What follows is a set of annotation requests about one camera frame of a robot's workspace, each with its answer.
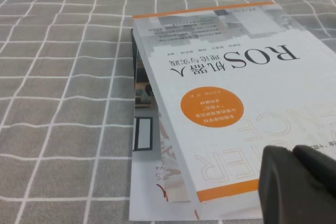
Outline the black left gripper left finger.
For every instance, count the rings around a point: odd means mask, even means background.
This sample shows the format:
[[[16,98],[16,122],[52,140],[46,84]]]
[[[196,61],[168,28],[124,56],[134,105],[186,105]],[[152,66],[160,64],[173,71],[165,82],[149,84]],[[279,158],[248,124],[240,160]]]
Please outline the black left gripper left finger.
[[[259,178],[264,223],[335,223],[335,198],[284,147],[266,146]]]

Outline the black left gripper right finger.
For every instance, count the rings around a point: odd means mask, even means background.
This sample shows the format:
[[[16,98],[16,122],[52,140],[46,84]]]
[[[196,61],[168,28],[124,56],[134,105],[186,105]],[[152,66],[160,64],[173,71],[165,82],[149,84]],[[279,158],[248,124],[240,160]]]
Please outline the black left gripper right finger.
[[[335,160],[306,145],[297,145],[294,156],[335,198]]]

